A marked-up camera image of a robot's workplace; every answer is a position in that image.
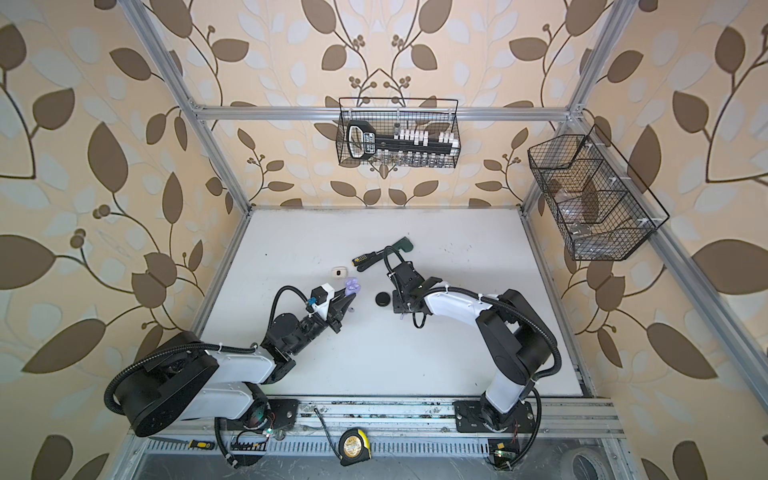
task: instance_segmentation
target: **black wire mesh basket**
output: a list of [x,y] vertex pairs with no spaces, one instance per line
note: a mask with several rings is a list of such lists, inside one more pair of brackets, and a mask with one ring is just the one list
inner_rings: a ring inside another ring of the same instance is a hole
[[456,168],[457,108],[458,100],[447,98],[340,98],[339,164]]
[[[601,148],[610,143],[594,130],[535,145],[528,163],[573,260],[626,260],[669,213],[621,152],[627,173],[608,163]],[[649,194],[663,213],[649,211],[632,190]]]

